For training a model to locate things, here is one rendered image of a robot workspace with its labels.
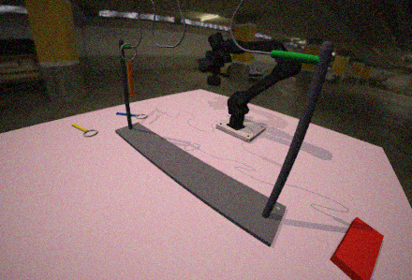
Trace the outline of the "grey loop with yellow handle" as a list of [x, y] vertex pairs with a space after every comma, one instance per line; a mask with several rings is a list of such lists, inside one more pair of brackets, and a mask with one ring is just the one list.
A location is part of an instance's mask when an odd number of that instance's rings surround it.
[[84, 136], [85, 138], [93, 137], [93, 136], [98, 132], [98, 131], [96, 130], [95, 134], [90, 135], [90, 136], [85, 136], [84, 134], [85, 134], [86, 132], [88, 132], [88, 131], [91, 131], [91, 130], [85, 129], [85, 128], [83, 128], [83, 127], [81, 127], [81, 126], [79, 126], [79, 125], [76, 125], [76, 124], [72, 124], [72, 126], [74, 126], [75, 128], [80, 129], [81, 131], [83, 131], [83, 132], [84, 132], [84, 133], [83, 133], [83, 136]]

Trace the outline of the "red block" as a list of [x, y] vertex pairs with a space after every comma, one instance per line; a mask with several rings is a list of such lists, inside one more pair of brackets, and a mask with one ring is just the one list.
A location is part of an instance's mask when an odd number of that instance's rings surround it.
[[383, 237], [356, 217], [330, 260], [352, 280], [370, 280]]

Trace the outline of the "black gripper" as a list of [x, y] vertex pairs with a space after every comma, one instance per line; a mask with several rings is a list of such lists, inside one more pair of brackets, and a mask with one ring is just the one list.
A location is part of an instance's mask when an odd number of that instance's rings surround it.
[[212, 60], [211, 62], [213, 62], [213, 75], [207, 77], [207, 83], [210, 86], [219, 86], [221, 84], [221, 78], [219, 76], [217, 76], [217, 71], [221, 70], [221, 67], [224, 67], [223, 65], [218, 65], [215, 60], [214, 57], [217, 54], [217, 52], [211, 52], [211, 51], [206, 51], [205, 52], [205, 58], [210, 58], [210, 56], [212, 56]]

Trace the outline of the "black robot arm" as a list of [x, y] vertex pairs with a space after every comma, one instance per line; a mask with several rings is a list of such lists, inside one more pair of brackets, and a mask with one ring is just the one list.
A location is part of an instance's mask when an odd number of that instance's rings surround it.
[[[223, 65], [224, 63], [232, 62], [230, 54], [241, 54], [245, 51], [240, 50], [233, 40], [229, 38], [228, 40], [224, 40], [222, 34], [217, 32], [216, 34], [212, 34], [208, 38], [209, 43], [214, 52], [217, 54], [214, 57], [215, 62], [218, 65]], [[260, 51], [260, 52], [272, 52], [274, 51], [285, 51], [287, 49], [285, 46], [276, 40], [273, 41], [241, 41], [235, 39], [236, 42], [244, 49], [248, 51]], [[232, 96], [229, 96], [228, 99], [228, 114], [230, 114], [230, 120], [227, 124], [231, 128], [235, 130], [240, 130], [245, 128], [243, 125], [244, 122], [244, 115], [249, 112], [249, 108], [247, 107], [247, 103], [254, 97], [256, 97], [261, 92], [267, 90], [275, 83], [282, 81], [284, 79], [288, 79], [293, 75], [298, 75], [301, 71], [302, 64], [295, 62], [295, 61], [288, 61], [288, 60], [280, 60], [274, 58], [278, 65], [274, 67], [274, 70], [268, 75], [262, 78], [257, 83], [254, 83], [246, 91], [236, 92]], [[207, 72], [208, 69], [213, 69], [213, 62], [211, 62], [212, 56], [210, 58], [201, 58], [198, 59], [198, 66], [199, 70], [203, 72]]]

